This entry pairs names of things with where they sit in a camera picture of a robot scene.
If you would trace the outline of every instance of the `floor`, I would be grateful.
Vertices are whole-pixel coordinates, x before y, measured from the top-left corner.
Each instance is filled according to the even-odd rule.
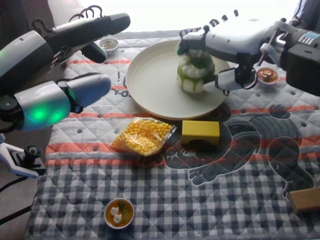
[[[238,9],[242,16],[259,19],[278,20],[281,17],[291,19],[298,0],[197,0],[186,3],[184,0],[48,0],[56,26],[67,23],[69,18],[90,5],[99,5],[104,15],[125,12],[131,17],[127,32],[180,30],[208,24],[212,18],[221,19],[223,14],[233,17]],[[6,135],[6,143],[23,148],[26,144],[35,144],[45,149],[51,128],[33,132],[12,132]],[[0,161],[0,187],[17,179],[9,173]],[[32,204],[37,191],[37,180],[27,179],[0,193],[0,219]],[[0,225],[0,240],[21,240],[24,236],[29,213]]]

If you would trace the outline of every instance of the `white plate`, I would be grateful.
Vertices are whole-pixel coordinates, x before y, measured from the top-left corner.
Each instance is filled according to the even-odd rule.
[[[152,115],[169,120],[195,119],[215,110],[227,97],[219,89],[192,94],[179,87],[178,43],[164,41],[140,52],[128,68],[126,85],[136,103]],[[216,73],[230,67],[226,61],[212,59]]]

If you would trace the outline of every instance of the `checkered fabric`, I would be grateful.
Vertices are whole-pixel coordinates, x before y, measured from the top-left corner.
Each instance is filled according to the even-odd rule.
[[[218,146],[182,146],[181,122],[163,150],[139,157],[111,146],[133,116],[150,117],[126,89],[129,63],[146,47],[176,37],[119,39],[104,64],[76,53],[65,76],[110,76],[112,90],[53,126],[46,175],[39,177],[25,239],[320,239],[319,212],[296,215],[288,192],[320,183],[320,99],[286,84],[230,93],[201,120],[220,122]],[[113,230],[104,209],[134,205],[132,224]]]

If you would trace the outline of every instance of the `yellow sponge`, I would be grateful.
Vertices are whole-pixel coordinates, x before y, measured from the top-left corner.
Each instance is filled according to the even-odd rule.
[[[217,121],[183,121],[182,144],[192,140],[206,140],[217,145],[220,138],[219,122]]]

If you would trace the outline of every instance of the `transparent packaging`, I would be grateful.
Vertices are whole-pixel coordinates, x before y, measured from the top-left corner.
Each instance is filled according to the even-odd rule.
[[[152,118],[134,117],[112,145],[120,150],[150,156],[160,152],[177,127]]]

